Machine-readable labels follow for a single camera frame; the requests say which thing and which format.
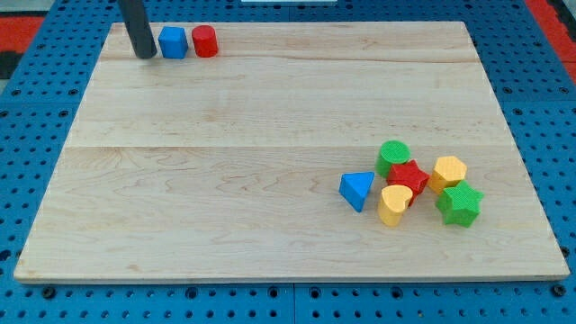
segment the green cylinder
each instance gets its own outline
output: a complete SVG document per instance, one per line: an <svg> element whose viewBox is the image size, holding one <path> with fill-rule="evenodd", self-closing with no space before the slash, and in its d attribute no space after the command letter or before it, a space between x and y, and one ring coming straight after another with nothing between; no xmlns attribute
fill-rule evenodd
<svg viewBox="0 0 576 324"><path fill-rule="evenodd" d="M399 140L389 140L380 147L376 159L376 173L386 178L393 164L404 164L410 159L410 149Z"/></svg>

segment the plastic block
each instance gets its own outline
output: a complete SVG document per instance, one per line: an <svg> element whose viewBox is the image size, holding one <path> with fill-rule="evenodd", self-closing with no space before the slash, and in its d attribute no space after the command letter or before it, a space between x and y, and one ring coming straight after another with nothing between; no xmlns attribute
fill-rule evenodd
<svg viewBox="0 0 576 324"><path fill-rule="evenodd" d="M196 55L211 58L218 54L216 31L209 25L200 25L192 30L192 41Z"/></svg>
<svg viewBox="0 0 576 324"><path fill-rule="evenodd" d="M412 199L412 190L406 185L389 185L382 189L378 202L380 220L390 227L398 226L408 204Z"/></svg>
<svg viewBox="0 0 576 324"><path fill-rule="evenodd" d="M447 187L453 187L466 177L466 164L458 157L439 157L428 186L436 194L441 194Z"/></svg>
<svg viewBox="0 0 576 324"><path fill-rule="evenodd" d="M416 197L422 194L430 175L422 171L415 160L411 160L403 165L392 165L386 182L388 185L406 185L412 190L411 206Z"/></svg>
<svg viewBox="0 0 576 324"><path fill-rule="evenodd" d="M162 56L166 59L183 59L188 51L188 40L186 40L186 31L181 27L162 28L158 37Z"/></svg>
<svg viewBox="0 0 576 324"><path fill-rule="evenodd" d="M352 205L355 211L361 212L373 180L374 172L343 174L340 179L339 192Z"/></svg>
<svg viewBox="0 0 576 324"><path fill-rule="evenodd" d="M410 149L399 140L389 140L380 147L380 153L376 159L376 172L382 177L387 177L393 164L406 163L410 159Z"/></svg>
<svg viewBox="0 0 576 324"><path fill-rule="evenodd" d="M458 224L469 228L480 214L480 201L484 193L474 190L466 180L455 187L444 189L436 202L442 212L444 224Z"/></svg>

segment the black pole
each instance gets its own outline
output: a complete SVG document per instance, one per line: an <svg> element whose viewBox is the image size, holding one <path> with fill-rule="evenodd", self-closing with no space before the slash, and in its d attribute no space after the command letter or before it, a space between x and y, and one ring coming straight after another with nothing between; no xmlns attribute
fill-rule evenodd
<svg viewBox="0 0 576 324"><path fill-rule="evenodd" d="M118 6L136 56L141 59L153 58L158 50L142 0L118 0Z"/></svg>

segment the yellow hexagon block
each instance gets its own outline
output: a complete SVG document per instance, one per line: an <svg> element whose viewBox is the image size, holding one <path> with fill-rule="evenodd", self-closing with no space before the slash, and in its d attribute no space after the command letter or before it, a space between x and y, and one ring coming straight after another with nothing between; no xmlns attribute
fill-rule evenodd
<svg viewBox="0 0 576 324"><path fill-rule="evenodd" d="M428 186L436 194L441 194L445 188L456 186L464 180L466 169L466 164L458 157L439 157Z"/></svg>
<svg viewBox="0 0 576 324"><path fill-rule="evenodd" d="M412 190L406 185L395 184L383 188L378 202L380 220L387 226L397 226L408 209L410 199Z"/></svg>

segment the red surface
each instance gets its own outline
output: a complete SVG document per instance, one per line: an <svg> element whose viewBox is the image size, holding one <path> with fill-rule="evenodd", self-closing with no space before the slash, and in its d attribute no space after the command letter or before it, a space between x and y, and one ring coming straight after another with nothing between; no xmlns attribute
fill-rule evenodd
<svg viewBox="0 0 576 324"><path fill-rule="evenodd" d="M386 178L388 185L406 185L412 191L412 199L409 206L416 200L416 196L422 194L430 175L420 170L415 160L405 164L395 164L390 167L390 173Z"/></svg>
<svg viewBox="0 0 576 324"><path fill-rule="evenodd" d="M218 54L216 31L208 25L201 25L192 30L192 41L196 55L211 58Z"/></svg>
<svg viewBox="0 0 576 324"><path fill-rule="evenodd" d="M572 81L576 82L576 43L570 39L568 29L558 19L556 10L546 0L526 0L526 5L566 67Z"/></svg>
<svg viewBox="0 0 576 324"><path fill-rule="evenodd" d="M0 51L24 53L44 17L0 17Z"/></svg>

